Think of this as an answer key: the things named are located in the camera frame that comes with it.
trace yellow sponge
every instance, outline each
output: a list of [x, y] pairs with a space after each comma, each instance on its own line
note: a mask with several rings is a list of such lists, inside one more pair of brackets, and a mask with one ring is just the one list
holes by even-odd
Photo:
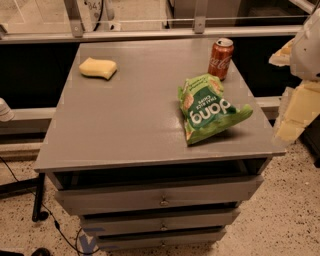
[[117, 71], [117, 64], [112, 60], [88, 58], [79, 66], [79, 69], [85, 76], [99, 76], [109, 80]]

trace drawer front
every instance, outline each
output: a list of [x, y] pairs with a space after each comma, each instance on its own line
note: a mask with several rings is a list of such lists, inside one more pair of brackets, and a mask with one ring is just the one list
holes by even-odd
[[134, 240], [111, 240], [108, 241], [97, 239], [97, 245], [102, 251], [116, 251], [134, 248], [147, 248], [147, 247], [165, 247], [170, 245], [179, 244], [197, 244], [197, 243], [213, 243], [222, 239], [226, 231], [223, 229], [219, 232], [204, 233], [204, 234], [181, 234], [178, 236], [157, 237], [157, 238], [144, 238]]
[[160, 217], [137, 219], [126, 218], [113, 221], [108, 219], [101, 220], [82, 220], [81, 227], [91, 236], [106, 236], [115, 234], [156, 232], [179, 229], [190, 229], [200, 227], [225, 226], [231, 224], [239, 215], [239, 209], [226, 209], [208, 211], [206, 214], [197, 214], [190, 211], [184, 216]]
[[215, 204], [248, 200], [263, 182], [262, 176], [225, 178], [214, 184], [130, 191], [110, 188], [58, 191], [57, 201], [70, 215], [123, 212], [163, 207]]

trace red soda can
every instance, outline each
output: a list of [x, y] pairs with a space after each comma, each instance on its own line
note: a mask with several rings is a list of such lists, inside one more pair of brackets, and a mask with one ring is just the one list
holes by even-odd
[[217, 40], [212, 46], [208, 73], [219, 77], [219, 79], [223, 81], [228, 73], [233, 50], [232, 40], [228, 38], [220, 38]]

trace chip bag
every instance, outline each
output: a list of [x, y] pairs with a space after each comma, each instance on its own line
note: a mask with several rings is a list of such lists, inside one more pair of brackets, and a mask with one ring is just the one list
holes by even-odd
[[253, 112], [248, 104], [237, 109], [225, 100], [219, 78], [210, 74], [186, 79], [184, 88], [178, 90], [188, 145], [240, 123]]

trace speckled floor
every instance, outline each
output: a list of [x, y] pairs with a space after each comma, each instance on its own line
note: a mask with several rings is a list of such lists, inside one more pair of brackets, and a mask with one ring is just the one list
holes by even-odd
[[[9, 161], [18, 179], [35, 177], [34, 161]], [[250, 201], [240, 205], [241, 214], [227, 227], [227, 234], [215, 244], [168, 246], [95, 255], [138, 256], [246, 256], [310, 255], [320, 252], [320, 170], [313, 157], [298, 141], [287, 154], [274, 158], [263, 173], [265, 182]], [[0, 163], [0, 182], [13, 182]], [[45, 182], [44, 204], [52, 211], [61, 230], [74, 244], [79, 230], [78, 217], [70, 217], [54, 199], [55, 188]], [[54, 227], [53, 218], [31, 220], [34, 196], [20, 195], [0, 200], [0, 250], [31, 255], [39, 247], [52, 255], [77, 255]]]

